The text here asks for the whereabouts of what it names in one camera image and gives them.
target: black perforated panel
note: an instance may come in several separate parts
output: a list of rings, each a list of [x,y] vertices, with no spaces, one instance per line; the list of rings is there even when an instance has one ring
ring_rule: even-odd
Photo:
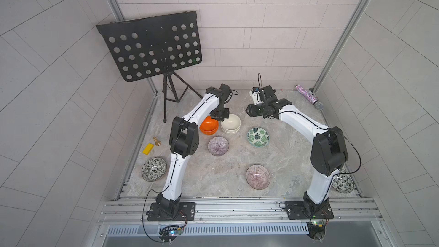
[[[96,27],[128,82],[202,61],[195,11]]]

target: green leaf pattern bowl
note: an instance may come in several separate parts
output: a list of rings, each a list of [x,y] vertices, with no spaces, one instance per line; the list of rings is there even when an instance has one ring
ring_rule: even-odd
[[[255,127],[249,130],[247,133],[247,139],[250,144],[255,147],[265,147],[270,141],[270,136],[265,129]]]

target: yellow block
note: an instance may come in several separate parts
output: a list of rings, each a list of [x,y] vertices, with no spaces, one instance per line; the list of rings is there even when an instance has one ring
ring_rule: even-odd
[[[146,148],[145,148],[145,150],[143,150],[142,153],[149,154],[149,152],[152,150],[153,147],[154,147],[154,145],[152,145],[151,143],[148,143],[148,145],[146,145]]]

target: gray marble surface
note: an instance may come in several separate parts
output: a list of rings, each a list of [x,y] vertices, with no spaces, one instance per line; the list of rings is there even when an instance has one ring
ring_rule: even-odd
[[[288,99],[300,111],[316,121],[324,123],[320,111],[316,110],[298,91],[281,90],[276,92],[276,95],[278,99]],[[141,176],[142,166],[152,157],[160,156],[166,160],[169,167],[169,132],[172,119],[175,116],[182,117],[199,101],[200,98],[188,90],[179,104],[168,102],[168,122],[163,123],[163,94],[160,93],[129,183],[124,187],[121,196],[145,196],[151,188],[156,191],[162,190],[167,174],[150,183]],[[199,132],[199,146],[187,165],[182,185],[182,196],[303,196],[313,174],[310,162],[311,144],[293,127],[280,120],[249,117],[245,113],[245,109],[251,102],[249,91],[239,90],[239,95],[233,96],[231,101],[226,104],[230,113],[238,115],[241,119],[241,129],[237,134],[225,134],[221,128],[214,135],[205,135]],[[253,127],[264,128],[270,134],[270,143],[266,147],[254,147],[248,142],[247,132]],[[207,143],[217,135],[223,136],[229,141],[229,150],[223,156],[213,156],[207,150]],[[154,136],[162,141],[162,145],[154,146],[149,155],[143,154],[142,151],[148,143],[154,144],[152,140]],[[247,184],[245,173],[253,164],[263,165],[270,172],[271,181],[266,189],[255,190]],[[330,196],[355,196],[355,191],[342,194],[331,189]]]

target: stacked white bowls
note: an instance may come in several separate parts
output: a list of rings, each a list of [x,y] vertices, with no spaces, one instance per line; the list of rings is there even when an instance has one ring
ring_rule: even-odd
[[[236,114],[229,114],[229,118],[221,122],[221,129],[226,134],[236,134],[241,128],[241,119]]]

